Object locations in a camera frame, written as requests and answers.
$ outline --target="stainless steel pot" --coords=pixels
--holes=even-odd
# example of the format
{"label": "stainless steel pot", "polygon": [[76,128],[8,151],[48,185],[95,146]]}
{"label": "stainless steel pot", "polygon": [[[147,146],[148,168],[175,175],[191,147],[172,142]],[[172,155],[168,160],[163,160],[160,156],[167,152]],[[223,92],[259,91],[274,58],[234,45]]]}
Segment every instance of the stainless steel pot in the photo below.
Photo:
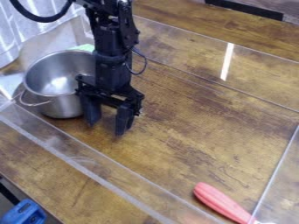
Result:
{"label": "stainless steel pot", "polygon": [[[55,52],[39,59],[30,67],[23,84],[26,90],[20,103],[39,107],[40,112],[54,118],[72,118],[82,115],[80,98],[75,95],[78,74],[95,73],[95,59],[90,52]],[[36,103],[24,102],[26,91]]]}

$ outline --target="pot rim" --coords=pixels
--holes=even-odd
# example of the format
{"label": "pot rim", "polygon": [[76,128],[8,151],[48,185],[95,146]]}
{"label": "pot rim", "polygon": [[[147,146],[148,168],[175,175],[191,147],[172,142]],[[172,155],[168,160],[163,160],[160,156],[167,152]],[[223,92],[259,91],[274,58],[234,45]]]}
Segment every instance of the pot rim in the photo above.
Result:
{"label": "pot rim", "polygon": [[59,51],[59,52],[52,52],[47,55],[44,55],[40,59],[38,59],[28,67],[28,69],[26,70],[26,73],[24,73],[24,76],[23,76],[23,85],[26,87],[26,89],[32,93],[32,94],[36,94],[39,96],[44,96],[44,97],[59,97],[59,96],[67,96],[67,95],[74,95],[76,93],[76,91],[74,90],[74,92],[68,93],[68,94],[42,94],[36,91],[34,91],[30,86],[27,85],[27,82],[26,82],[26,77],[27,77],[27,74],[28,72],[32,70],[34,66],[44,59],[50,58],[52,55],[55,54],[63,54],[63,53],[86,53],[88,55],[92,55],[92,52],[87,52],[87,51],[83,51],[83,50],[63,50],[63,51]]}

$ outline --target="wooden table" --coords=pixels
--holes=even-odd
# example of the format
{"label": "wooden table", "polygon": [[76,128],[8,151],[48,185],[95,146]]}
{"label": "wooden table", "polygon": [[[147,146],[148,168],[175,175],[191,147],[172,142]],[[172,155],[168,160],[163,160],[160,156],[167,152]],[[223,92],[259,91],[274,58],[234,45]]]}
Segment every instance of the wooden table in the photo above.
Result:
{"label": "wooden table", "polygon": [[[294,25],[191,0],[139,0],[135,13],[299,60]],[[11,65],[6,71],[15,69]],[[253,212],[299,115],[154,62],[134,85],[146,94],[144,114],[123,137],[114,136],[110,109],[94,129],[82,118],[44,119],[203,210],[210,212],[193,197],[199,181],[217,186]],[[158,222],[2,123],[0,130],[0,174],[58,219],[66,223]]]}

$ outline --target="red object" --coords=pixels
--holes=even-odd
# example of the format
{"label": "red object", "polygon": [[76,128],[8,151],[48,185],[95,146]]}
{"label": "red object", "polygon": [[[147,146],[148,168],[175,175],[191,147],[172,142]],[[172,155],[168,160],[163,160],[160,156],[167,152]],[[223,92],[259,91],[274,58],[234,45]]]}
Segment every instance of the red object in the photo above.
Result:
{"label": "red object", "polygon": [[217,188],[206,183],[199,183],[194,188],[198,199],[217,212],[239,224],[249,224],[251,214],[243,207]]}

